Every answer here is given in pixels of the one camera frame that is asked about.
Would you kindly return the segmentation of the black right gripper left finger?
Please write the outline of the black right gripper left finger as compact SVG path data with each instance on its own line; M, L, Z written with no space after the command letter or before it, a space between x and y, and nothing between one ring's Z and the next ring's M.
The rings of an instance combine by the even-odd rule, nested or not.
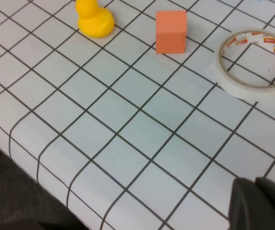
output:
M231 230L275 230L275 210L261 189L245 178L233 182L228 218Z

